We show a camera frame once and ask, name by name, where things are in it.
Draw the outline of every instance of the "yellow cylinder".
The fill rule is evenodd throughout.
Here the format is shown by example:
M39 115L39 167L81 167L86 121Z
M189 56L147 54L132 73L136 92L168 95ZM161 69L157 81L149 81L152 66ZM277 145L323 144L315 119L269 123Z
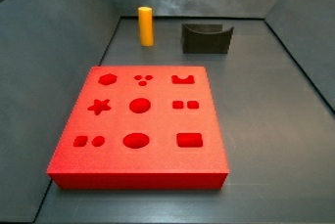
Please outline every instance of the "yellow cylinder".
M140 39L141 45L153 45L152 8L140 7Z

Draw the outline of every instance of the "gray floor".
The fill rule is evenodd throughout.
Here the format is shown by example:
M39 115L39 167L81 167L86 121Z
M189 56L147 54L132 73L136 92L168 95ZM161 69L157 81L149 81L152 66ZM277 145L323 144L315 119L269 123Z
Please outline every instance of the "gray floor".
M184 55L181 23L236 27L231 51ZM206 66L232 173L222 191L62 191L38 222L334 222L335 118L264 21L121 21L105 66Z

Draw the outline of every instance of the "red shape sorter board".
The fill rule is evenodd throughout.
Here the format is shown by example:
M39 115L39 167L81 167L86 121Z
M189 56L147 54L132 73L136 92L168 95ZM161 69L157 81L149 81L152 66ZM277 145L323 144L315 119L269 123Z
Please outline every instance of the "red shape sorter board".
M204 67L94 67L47 174L63 189L220 189L230 173Z

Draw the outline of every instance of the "black arch-shaped block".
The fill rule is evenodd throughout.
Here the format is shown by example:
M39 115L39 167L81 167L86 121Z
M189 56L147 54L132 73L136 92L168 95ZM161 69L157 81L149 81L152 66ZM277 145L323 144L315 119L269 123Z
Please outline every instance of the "black arch-shaped block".
M222 24L183 24L185 54L227 54L235 28L223 30Z

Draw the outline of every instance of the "rectangular hole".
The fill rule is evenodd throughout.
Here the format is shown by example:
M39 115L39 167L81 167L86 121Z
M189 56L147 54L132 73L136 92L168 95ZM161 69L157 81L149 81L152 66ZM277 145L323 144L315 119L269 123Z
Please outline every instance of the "rectangular hole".
M202 148L203 137L200 133L179 133L177 144L180 148Z

